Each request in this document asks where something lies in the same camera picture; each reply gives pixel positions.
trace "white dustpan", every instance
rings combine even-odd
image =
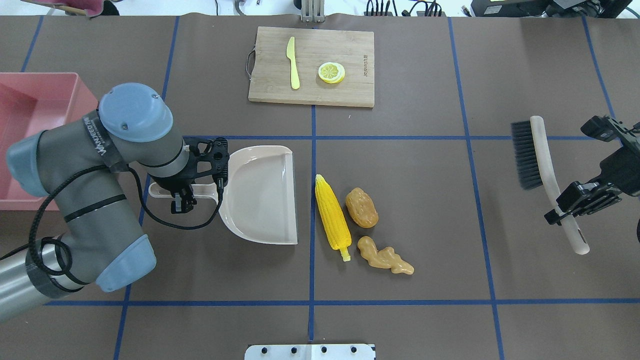
[[[215,184],[193,184],[196,198],[218,200]],[[171,198],[158,184],[153,197]],[[284,146],[240,149],[229,157],[229,179],[220,217],[234,234],[257,243],[298,243],[293,153]]]

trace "pink plastic box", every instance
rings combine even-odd
[[[33,197],[11,177],[6,151],[13,143],[80,119],[98,100],[75,72],[0,72],[0,210],[37,210]],[[57,210],[51,203],[47,210]]]

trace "knife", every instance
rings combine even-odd
[[[291,60],[291,88],[296,90],[300,88],[300,78],[298,77],[298,68],[296,67],[296,38],[291,37],[287,44],[287,57]]]

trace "cutting board handle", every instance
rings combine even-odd
[[[253,66],[251,67],[251,72],[249,71],[249,61],[251,61],[251,54],[253,54]],[[251,73],[253,72],[253,67],[255,66],[255,44],[253,45],[253,49],[246,56],[246,64],[244,65],[244,71],[249,75],[249,81],[251,81]]]

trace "blue tape line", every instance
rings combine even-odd
[[[166,63],[166,72],[164,73],[164,85],[162,87],[162,100],[166,99],[166,88],[169,86],[169,75],[171,74],[171,63],[173,62],[173,49],[175,48],[175,39],[178,37],[178,25],[180,24],[180,17],[175,17],[175,24],[173,25],[173,37],[171,39],[171,48],[169,49],[169,60]]]
[[[517,306],[563,304],[640,304],[640,298],[566,298],[566,299],[452,299],[452,300],[221,300],[221,301],[172,301],[130,300],[128,306]],[[122,306],[115,300],[53,300],[45,306]]]
[[[188,138],[213,139],[222,136],[227,140],[509,140],[509,135],[186,135]],[[548,136],[549,140],[594,140],[588,136]]]
[[[224,307],[224,306],[308,306],[307,300],[230,300],[230,301],[155,301],[132,300],[129,306],[198,306],[198,307]]]
[[[498,346],[498,355],[500,360],[504,360],[504,349],[502,346],[502,334],[500,331],[500,319],[498,317],[498,309],[495,305],[495,290],[493,288],[493,275],[491,271],[491,260],[489,258],[489,247],[486,243],[486,233],[484,231],[484,217],[482,214],[482,204],[480,203],[480,191],[478,190],[477,176],[476,176],[476,164],[474,162],[474,153],[471,148],[471,137],[469,135],[469,125],[467,122],[467,109],[465,107],[465,97],[462,92],[462,81],[460,79],[460,67],[458,66],[458,55],[456,53],[456,40],[453,33],[453,23],[451,18],[448,17],[449,23],[449,38],[451,39],[451,53],[453,55],[453,65],[456,70],[456,82],[458,84],[458,98],[460,99],[460,111],[462,114],[462,123],[465,128],[465,136],[467,137],[467,153],[469,157],[469,167],[471,169],[471,180],[474,185],[474,197],[476,198],[476,210],[478,216],[478,223],[480,226],[480,237],[482,239],[482,248],[484,252],[484,265],[486,267],[486,277],[489,284],[489,296],[492,301],[493,309],[493,325],[495,327],[495,338]]]
[[[45,306],[122,306],[124,301],[115,300],[53,300]]]
[[[31,52],[33,51],[33,47],[36,45],[36,40],[38,39],[38,34],[40,34],[40,28],[42,27],[42,21],[44,20],[44,16],[40,16],[40,20],[38,20],[38,26],[36,27],[35,33],[33,33],[33,38],[31,39],[31,45],[29,45],[29,51],[27,51],[27,56],[24,58],[24,63],[22,64],[22,68],[20,72],[24,72],[27,69],[27,64],[29,63],[29,59],[31,57]]]
[[[640,304],[639,298],[593,298],[593,299],[503,299],[498,305],[544,305],[544,304]]]
[[[120,346],[122,345],[122,335],[124,334],[124,324],[127,321],[127,310],[129,308],[129,294],[131,293],[131,285],[127,285],[124,291],[124,303],[122,304],[122,312],[120,313],[120,325],[118,326],[118,337],[116,338],[116,348],[113,351],[113,360],[120,357]]]
[[[611,100],[609,98],[609,93],[607,92],[607,87],[604,85],[604,79],[602,78],[602,74],[600,73],[600,66],[598,66],[598,59],[596,59],[596,52],[593,50],[593,43],[591,42],[589,25],[587,25],[587,19],[584,16],[582,17],[582,27],[584,27],[584,34],[587,36],[587,44],[589,44],[591,59],[593,60],[593,66],[596,69],[596,75],[598,75],[598,80],[600,82],[600,87],[602,88],[602,93],[604,94],[604,99],[607,101],[607,107],[609,108],[609,113],[611,114],[611,117],[615,119],[616,113],[613,111],[613,106],[611,105]]]
[[[316,309],[316,106],[311,106],[311,209],[309,236],[309,318],[307,334],[309,341],[314,340]]]
[[[171,39],[171,48],[169,50],[169,59],[166,64],[166,72],[164,73],[164,84],[162,89],[162,99],[166,99],[166,89],[169,85],[169,75],[171,74],[171,64],[173,61],[173,50],[175,49],[175,39],[178,35],[178,25],[180,23],[180,17],[175,17],[175,24],[173,25],[173,36]],[[149,183],[151,177],[147,174],[147,179],[145,181],[145,188],[143,189],[142,201],[146,202],[149,192]],[[140,214],[138,215],[138,222],[142,225],[145,218],[145,212],[142,207],[140,207]],[[124,303],[122,305],[122,314],[120,315],[120,326],[118,327],[118,337],[116,339],[116,347],[113,352],[113,360],[118,360],[120,357],[120,345],[122,344],[122,334],[124,333],[124,325],[127,320],[127,309],[129,308],[129,295],[131,294],[131,285],[127,285],[125,288],[124,294]]]
[[[464,136],[417,136],[417,135],[322,135],[318,140],[464,140]]]
[[[316,306],[491,305],[491,300],[316,300]]]
[[[142,201],[147,203],[147,199],[149,198],[149,185],[151,184],[151,176],[147,174],[147,179],[145,180],[145,187],[142,189]],[[145,208],[140,206],[140,214],[138,215],[138,222],[142,225],[145,219]]]

